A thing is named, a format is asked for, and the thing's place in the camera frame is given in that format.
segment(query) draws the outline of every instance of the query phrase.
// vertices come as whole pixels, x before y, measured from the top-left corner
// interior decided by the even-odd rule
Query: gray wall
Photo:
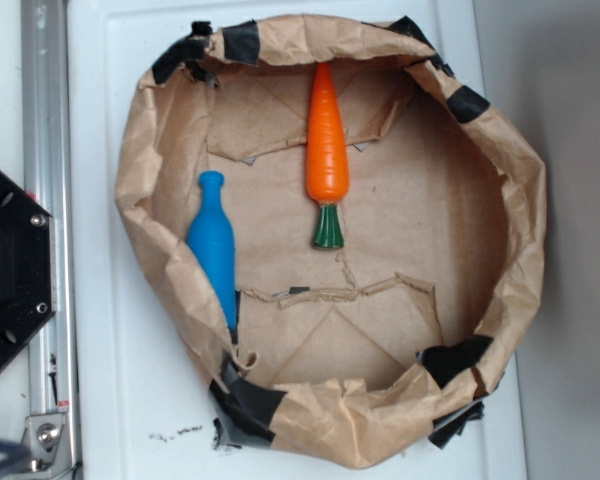
[[[600,478],[600,1],[474,0],[486,95],[546,161],[543,305],[518,351],[531,480]]]

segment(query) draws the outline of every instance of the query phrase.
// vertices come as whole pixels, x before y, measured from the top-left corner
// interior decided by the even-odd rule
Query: bottle neck
[[[220,200],[221,185],[216,182],[205,183],[202,187],[202,207],[208,209],[222,209]]]

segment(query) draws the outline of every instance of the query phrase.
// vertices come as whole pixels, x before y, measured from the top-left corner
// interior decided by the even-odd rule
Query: brown paper
[[[273,447],[368,467],[496,388],[539,305],[544,166],[493,107],[458,124],[446,102],[462,85],[411,37],[311,15],[258,31],[258,67],[225,60],[211,35],[202,64],[216,89],[183,67],[164,85],[145,74],[116,201],[203,381],[222,387],[230,353],[248,381],[287,392]],[[332,61],[347,144],[372,142],[348,147],[339,252],[311,248],[303,143],[316,61]],[[236,237],[237,347],[184,243],[209,168],[225,175]],[[441,389],[415,353],[472,333],[493,343]]]

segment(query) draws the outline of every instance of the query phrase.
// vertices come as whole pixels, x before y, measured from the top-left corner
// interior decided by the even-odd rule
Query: metal bracket
[[[11,480],[53,479],[72,467],[71,439],[64,413],[27,417],[22,445],[31,451],[31,462]]]

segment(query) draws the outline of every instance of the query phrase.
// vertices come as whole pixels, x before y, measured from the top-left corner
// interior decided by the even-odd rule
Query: black hexagonal part
[[[51,225],[0,171],[0,372],[54,314]]]

